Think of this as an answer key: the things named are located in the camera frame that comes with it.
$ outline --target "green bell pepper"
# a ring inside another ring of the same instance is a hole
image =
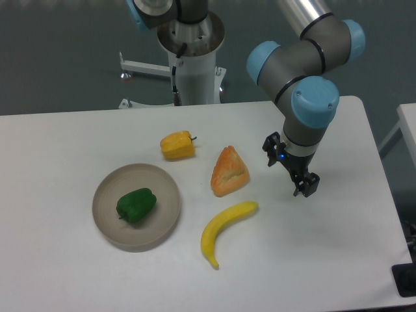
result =
[[[116,210],[129,223],[136,223],[144,218],[155,206],[156,196],[148,188],[140,188],[122,196],[117,201]]]

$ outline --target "silver metal cylinder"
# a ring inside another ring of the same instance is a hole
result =
[[[212,12],[196,24],[174,20],[157,29],[157,37],[165,50],[177,54],[184,43],[188,45],[184,57],[200,57],[217,50],[224,41],[224,34],[224,24]]]
[[[298,36],[310,23],[331,12],[323,0],[278,0],[278,5]]]
[[[143,13],[150,16],[160,16],[169,11],[173,0],[134,0],[135,5]]]

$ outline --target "yellow bell pepper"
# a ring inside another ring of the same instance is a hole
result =
[[[192,143],[195,139],[196,137],[191,138],[189,131],[179,131],[166,136],[161,140],[164,158],[171,161],[195,155],[195,147]]]

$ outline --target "blue joint cap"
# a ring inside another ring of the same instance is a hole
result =
[[[339,103],[337,87],[320,76],[302,79],[292,93],[292,110],[300,122],[310,128],[327,127]]]
[[[268,57],[279,46],[280,45],[274,41],[265,41],[255,47],[254,50],[250,53],[247,59],[246,69],[256,84],[259,80],[261,69],[265,65]]]
[[[351,51],[347,60],[347,62],[350,62],[363,54],[365,50],[365,33],[359,23],[352,19],[346,19],[343,22],[346,23],[351,34]]]
[[[139,30],[148,31],[149,28],[143,22],[140,15],[138,15],[137,9],[135,5],[133,4],[133,1],[134,0],[125,0],[125,2],[127,3],[127,7],[129,9],[129,12],[130,12],[130,16],[132,17],[133,21],[136,23],[136,26],[138,27]]]

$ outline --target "robotic arm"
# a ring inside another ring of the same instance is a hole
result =
[[[224,26],[208,11],[207,0],[126,1],[140,29],[158,27],[172,71],[175,105],[213,103],[215,57]],[[246,67],[285,116],[281,133],[272,133],[263,144],[268,165],[281,163],[295,184],[294,195],[308,197],[319,184],[319,176],[308,166],[339,102],[337,87],[320,75],[359,57],[365,35],[356,22],[339,21],[323,0],[278,4],[300,41],[287,48],[263,42]]]
[[[319,184],[308,166],[339,102],[337,87],[319,75],[359,57],[365,35],[356,22],[339,21],[322,0],[278,4],[300,41],[288,48],[263,42],[246,67],[285,116],[281,134],[272,133],[263,144],[268,165],[281,163],[295,184],[294,196],[308,197]]]

